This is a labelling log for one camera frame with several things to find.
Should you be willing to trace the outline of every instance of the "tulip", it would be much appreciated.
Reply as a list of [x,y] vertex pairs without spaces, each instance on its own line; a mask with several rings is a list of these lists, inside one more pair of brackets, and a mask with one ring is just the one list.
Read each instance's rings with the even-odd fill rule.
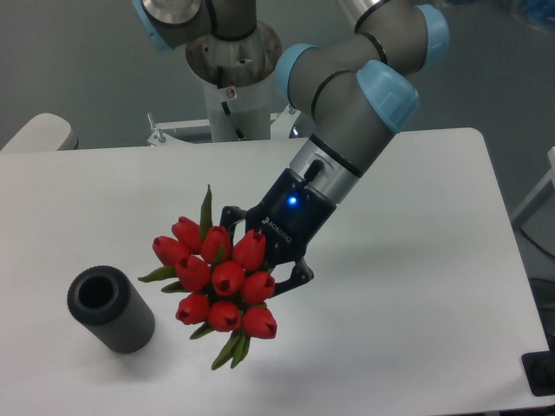
[[200,254],[202,240],[200,239],[200,227],[197,223],[187,217],[180,217],[180,221],[172,226],[172,233],[180,243],[189,248],[191,254]]
[[246,336],[270,340],[276,337],[278,325],[268,309],[254,307],[243,315],[243,330]]
[[208,317],[210,303],[203,293],[192,293],[180,302],[175,319],[186,325],[201,323]]
[[245,270],[256,270],[264,260],[265,247],[266,237],[264,234],[248,230],[245,236],[233,247],[232,259]]
[[212,273],[212,285],[220,296],[237,293],[245,281],[245,271],[237,263],[228,261],[216,266]]
[[191,256],[191,251],[184,244],[164,236],[154,239],[153,250],[165,266],[174,266],[180,258]]
[[224,258],[227,260],[232,252],[232,243],[229,239],[227,229],[225,227],[211,227],[206,234],[205,241],[202,243],[200,255],[206,260],[207,263],[212,264],[218,254],[219,247],[224,246]]
[[259,271],[245,280],[241,288],[241,297],[246,303],[261,303],[274,294],[276,280],[265,271]]
[[241,313],[235,303],[219,301],[210,308],[208,323],[215,331],[234,331],[241,326]]
[[175,272],[181,286],[188,292],[202,290],[210,283],[212,275],[208,264],[196,256],[182,257],[175,265]]

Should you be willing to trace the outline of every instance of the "white table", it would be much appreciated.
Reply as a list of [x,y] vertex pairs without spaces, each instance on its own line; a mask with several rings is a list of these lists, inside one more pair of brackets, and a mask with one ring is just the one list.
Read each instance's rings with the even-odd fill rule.
[[[315,280],[269,301],[273,341],[210,370],[227,335],[189,341],[180,295],[135,287],[156,317],[114,354],[66,307],[71,281],[158,267],[179,215],[255,205],[302,140],[0,156],[2,415],[432,415],[547,406],[520,356],[547,350],[481,135],[397,136],[317,234]],[[277,279],[290,267],[277,269]]]

